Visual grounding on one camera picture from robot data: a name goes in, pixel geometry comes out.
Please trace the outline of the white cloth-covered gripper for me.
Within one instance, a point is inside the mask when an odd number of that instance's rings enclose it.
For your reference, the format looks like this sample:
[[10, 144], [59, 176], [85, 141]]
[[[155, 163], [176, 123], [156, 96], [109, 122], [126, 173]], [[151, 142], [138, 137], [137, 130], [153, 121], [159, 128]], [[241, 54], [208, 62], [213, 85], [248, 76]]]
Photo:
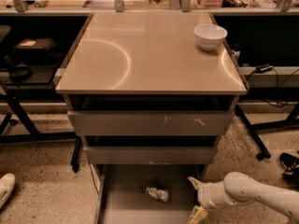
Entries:
[[189, 176], [188, 180], [197, 191], [198, 202], [203, 206], [196, 205], [188, 219], [188, 224], [199, 224], [208, 215], [207, 210], [216, 210], [228, 206], [231, 197], [226, 192], [223, 182], [202, 183], [196, 178]]

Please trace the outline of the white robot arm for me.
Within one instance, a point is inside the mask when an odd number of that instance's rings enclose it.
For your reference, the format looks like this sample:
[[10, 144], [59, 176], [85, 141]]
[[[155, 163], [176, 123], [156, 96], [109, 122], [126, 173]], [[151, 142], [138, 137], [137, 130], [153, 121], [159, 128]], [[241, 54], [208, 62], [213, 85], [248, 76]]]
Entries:
[[199, 202], [193, 208], [188, 224], [199, 224], [210, 211], [253, 202], [262, 203], [299, 221], [298, 191], [265, 185], [239, 172], [231, 172], [216, 183], [203, 183], [192, 176], [188, 180], [197, 191]]

